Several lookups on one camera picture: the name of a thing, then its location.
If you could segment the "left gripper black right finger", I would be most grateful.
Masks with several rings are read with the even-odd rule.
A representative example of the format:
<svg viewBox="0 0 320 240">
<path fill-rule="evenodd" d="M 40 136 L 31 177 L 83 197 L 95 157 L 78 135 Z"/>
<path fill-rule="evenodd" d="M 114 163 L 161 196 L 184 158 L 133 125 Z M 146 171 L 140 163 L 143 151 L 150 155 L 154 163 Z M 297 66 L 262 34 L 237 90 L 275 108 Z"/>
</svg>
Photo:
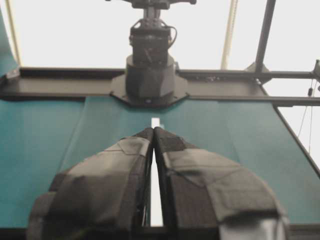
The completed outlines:
<svg viewBox="0 0 320 240">
<path fill-rule="evenodd" d="M 241 164 L 154 129 L 166 225 L 189 240 L 287 240 L 288 218 L 271 188 Z"/>
</svg>

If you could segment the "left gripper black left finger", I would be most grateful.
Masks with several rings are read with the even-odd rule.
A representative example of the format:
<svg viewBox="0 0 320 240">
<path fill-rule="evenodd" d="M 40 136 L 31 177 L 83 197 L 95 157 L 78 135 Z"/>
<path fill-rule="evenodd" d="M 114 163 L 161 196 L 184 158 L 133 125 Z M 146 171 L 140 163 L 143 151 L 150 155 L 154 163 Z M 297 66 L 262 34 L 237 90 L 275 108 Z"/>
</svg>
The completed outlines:
<svg viewBox="0 0 320 240">
<path fill-rule="evenodd" d="M 153 129 L 57 173 L 34 202 L 29 240 L 129 240 L 145 220 Z"/>
</svg>

